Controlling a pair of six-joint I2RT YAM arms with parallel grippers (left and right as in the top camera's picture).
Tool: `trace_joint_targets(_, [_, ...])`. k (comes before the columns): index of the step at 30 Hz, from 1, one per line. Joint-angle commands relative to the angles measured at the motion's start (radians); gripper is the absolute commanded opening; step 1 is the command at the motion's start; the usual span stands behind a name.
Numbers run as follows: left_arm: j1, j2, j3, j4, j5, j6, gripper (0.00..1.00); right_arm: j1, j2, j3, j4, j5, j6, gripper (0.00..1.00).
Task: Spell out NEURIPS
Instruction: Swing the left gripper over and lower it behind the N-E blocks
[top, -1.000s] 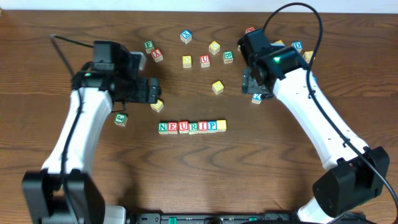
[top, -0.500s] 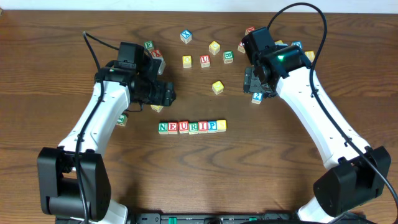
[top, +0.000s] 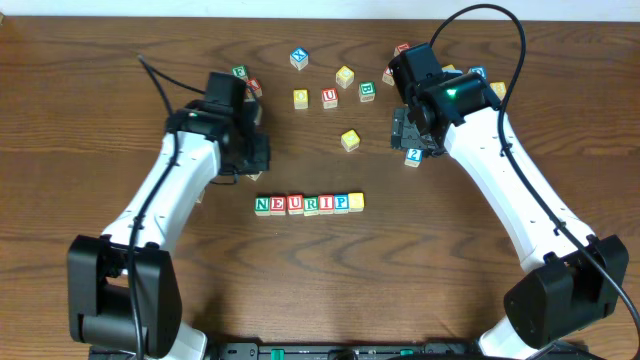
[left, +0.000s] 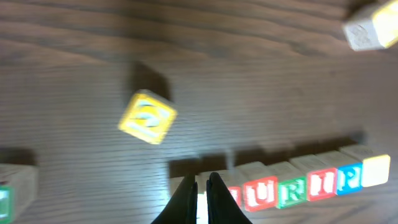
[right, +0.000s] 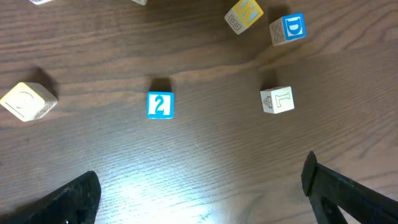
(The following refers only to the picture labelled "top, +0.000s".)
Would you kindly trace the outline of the green N wooden block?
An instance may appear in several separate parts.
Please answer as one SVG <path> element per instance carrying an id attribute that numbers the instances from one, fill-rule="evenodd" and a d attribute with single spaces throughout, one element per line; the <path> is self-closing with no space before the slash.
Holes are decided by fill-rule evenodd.
<path id="1" fill-rule="evenodd" d="M 254 201 L 254 212 L 257 216 L 269 216 L 270 198 L 262 196 L 256 197 Z"/>

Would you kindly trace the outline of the red E wooden block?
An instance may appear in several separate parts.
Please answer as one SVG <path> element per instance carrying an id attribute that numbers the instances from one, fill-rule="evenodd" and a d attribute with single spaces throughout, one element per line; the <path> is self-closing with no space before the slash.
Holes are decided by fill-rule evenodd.
<path id="1" fill-rule="evenodd" d="M 269 212 L 272 216 L 284 216 L 287 214 L 287 198 L 285 196 L 271 196 Z"/>

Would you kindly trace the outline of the green R wooden block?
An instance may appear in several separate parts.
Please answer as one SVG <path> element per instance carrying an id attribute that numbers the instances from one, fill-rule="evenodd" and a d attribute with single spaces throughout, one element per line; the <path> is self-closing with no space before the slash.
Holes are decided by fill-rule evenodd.
<path id="1" fill-rule="evenodd" d="M 305 216 L 314 216 L 319 214 L 319 202 L 317 196 L 303 198 L 303 214 Z"/>

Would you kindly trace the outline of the yellow S wooden block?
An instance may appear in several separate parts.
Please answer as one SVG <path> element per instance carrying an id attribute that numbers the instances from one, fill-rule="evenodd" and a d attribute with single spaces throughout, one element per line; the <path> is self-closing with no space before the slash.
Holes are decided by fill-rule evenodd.
<path id="1" fill-rule="evenodd" d="M 362 212 L 365 208 L 365 198 L 362 192 L 349 193 L 348 202 L 350 212 Z"/>

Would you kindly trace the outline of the blue P wooden block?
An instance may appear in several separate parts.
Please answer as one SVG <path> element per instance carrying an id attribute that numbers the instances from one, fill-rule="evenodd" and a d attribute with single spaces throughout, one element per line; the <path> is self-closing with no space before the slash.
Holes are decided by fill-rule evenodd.
<path id="1" fill-rule="evenodd" d="M 335 194 L 333 200 L 335 214 L 346 214 L 350 211 L 349 196 L 347 194 Z"/>

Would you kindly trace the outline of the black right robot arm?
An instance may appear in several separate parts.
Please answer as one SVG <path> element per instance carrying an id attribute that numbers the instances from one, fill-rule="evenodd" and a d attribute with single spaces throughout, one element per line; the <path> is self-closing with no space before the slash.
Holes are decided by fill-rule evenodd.
<path id="1" fill-rule="evenodd" d="M 483 355 L 527 359 L 613 313 L 629 254 L 598 238 L 531 161 L 485 76 L 448 71 L 421 44 L 388 65 L 404 103 L 391 144 L 447 154 L 473 179 L 505 227 L 525 276 L 503 300 L 505 317 L 478 340 Z"/>

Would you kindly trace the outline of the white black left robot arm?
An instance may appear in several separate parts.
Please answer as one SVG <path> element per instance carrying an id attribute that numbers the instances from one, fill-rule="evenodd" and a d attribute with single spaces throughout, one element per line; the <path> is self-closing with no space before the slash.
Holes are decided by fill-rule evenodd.
<path id="1" fill-rule="evenodd" d="M 212 72 L 199 98 L 168 111 L 161 150 L 125 210 L 67 253 L 69 332 L 135 359 L 202 359 L 207 336 L 182 319 L 172 254 L 218 177 L 268 170 L 262 107 L 249 83 Z"/>

